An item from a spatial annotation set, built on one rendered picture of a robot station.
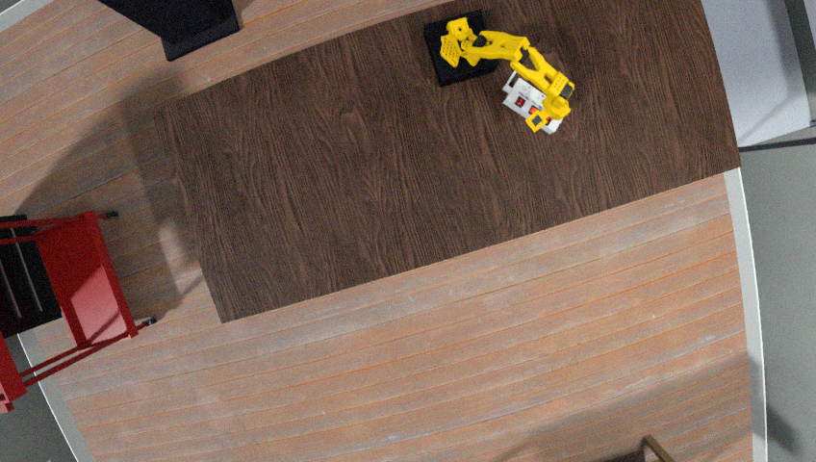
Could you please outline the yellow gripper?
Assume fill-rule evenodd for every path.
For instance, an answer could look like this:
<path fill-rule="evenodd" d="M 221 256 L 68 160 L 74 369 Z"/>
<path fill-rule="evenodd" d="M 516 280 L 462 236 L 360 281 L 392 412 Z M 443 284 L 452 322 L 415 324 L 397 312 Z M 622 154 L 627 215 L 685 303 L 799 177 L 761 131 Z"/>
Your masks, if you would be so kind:
<path fill-rule="evenodd" d="M 534 133 L 547 123 L 546 118 L 548 118 L 549 116 L 551 119 L 560 120 L 571 111 L 571 109 L 569 108 L 569 102 L 565 108 L 562 107 L 561 110 L 558 110 L 550 105 L 551 101 L 552 98 L 550 99 L 547 96 L 542 101 L 542 105 L 545 107 L 545 109 L 542 110 L 541 112 L 537 110 L 535 113 L 533 113 L 529 118 L 525 120 L 526 123 L 530 126 L 530 128 L 534 131 Z"/>

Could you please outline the white power strip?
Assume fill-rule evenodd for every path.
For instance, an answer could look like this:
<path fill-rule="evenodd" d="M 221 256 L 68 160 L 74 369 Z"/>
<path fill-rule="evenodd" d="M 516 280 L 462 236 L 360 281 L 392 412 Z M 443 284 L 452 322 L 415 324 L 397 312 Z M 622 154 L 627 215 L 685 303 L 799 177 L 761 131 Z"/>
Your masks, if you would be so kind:
<path fill-rule="evenodd" d="M 508 86 L 516 72 L 517 71 L 514 70 L 509 80 L 507 81 L 507 84 L 503 88 L 503 90 L 508 93 L 505 100 L 503 101 L 503 104 L 505 104 L 512 110 L 516 111 L 520 115 L 524 116 L 525 118 L 529 118 L 537 110 L 541 112 L 545 108 L 542 105 L 542 101 L 547 96 L 541 93 L 540 91 L 536 90 L 529 84 L 527 84 L 527 82 L 525 82 L 521 78 L 518 79 L 513 88 Z M 549 116 L 548 118 L 546 118 L 547 123 L 544 126 L 542 126 L 541 129 L 543 129 L 549 134 L 554 133 L 562 119 L 552 120 Z"/>

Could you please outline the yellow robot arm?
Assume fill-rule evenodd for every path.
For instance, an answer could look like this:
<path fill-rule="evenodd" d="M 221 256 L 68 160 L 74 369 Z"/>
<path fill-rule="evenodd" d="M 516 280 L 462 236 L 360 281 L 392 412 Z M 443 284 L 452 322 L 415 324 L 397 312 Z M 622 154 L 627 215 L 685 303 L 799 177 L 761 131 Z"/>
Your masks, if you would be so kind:
<path fill-rule="evenodd" d="M 460 31 L 457 30 L 458 28 L 461 28 Z M 569 82 L 560 71 L 557 72 L 549 65 L 534 47 L 529 47 L 526 37 L 493 31 L 481 31 L 476 37 L 472 29 L 469 29 L 466 19 L 450 23 L 448 30 L 448 35 L 441 37 L 441 56 L 453 67 L 458 65 L 459 55 L 467 59 L 472 66 L 476 66 L 481 58 L 512 60 L 510 66 L 515 71 L 525 80 L 532 82 L 549 98 L 553 98 L 551 106 L 561 110 L 562 105 L 565 108 L 568 104 L 567 99 L 574 90 L 574 84 Z M 489 41 L 493 43 L 489 45 Z M 528 56 L 534 63 L 536 71 L 523 66 Z M 545 80 L 545 75 L 548 81 Z"/>

